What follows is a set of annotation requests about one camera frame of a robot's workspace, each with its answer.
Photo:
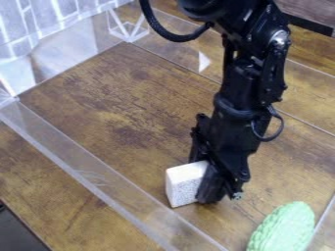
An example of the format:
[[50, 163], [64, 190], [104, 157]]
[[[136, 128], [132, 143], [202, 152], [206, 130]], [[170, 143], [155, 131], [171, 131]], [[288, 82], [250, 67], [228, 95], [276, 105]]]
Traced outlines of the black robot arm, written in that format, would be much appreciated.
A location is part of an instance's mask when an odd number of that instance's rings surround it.
[[178, 0], [178, 6], [190, 19], [214, 24], [226, 47], [214, 114], [199, 114], [191, 130], [190, 160], [207, 163], [195, 198], [207, 204], [240, 197], [250, 181], [247, 158], [276, 138], [266, 130], [287, 89], [291, 31], [274, 0]]

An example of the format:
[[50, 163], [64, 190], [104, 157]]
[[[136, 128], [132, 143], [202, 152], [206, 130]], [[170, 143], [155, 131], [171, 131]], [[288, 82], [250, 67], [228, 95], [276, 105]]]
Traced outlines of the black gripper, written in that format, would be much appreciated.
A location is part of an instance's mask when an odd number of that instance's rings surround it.
[[226, 195], [240, 197], [251, 179], [247, 158], [258, 150], [271, 120], [266, 108], [239, 110], [222, 94], [215, 95], [214, 106], [212, 117], [198, 114], [191, 130], [188, 162], [208, 162], [196, 192], [202, 204], [216, 203]]

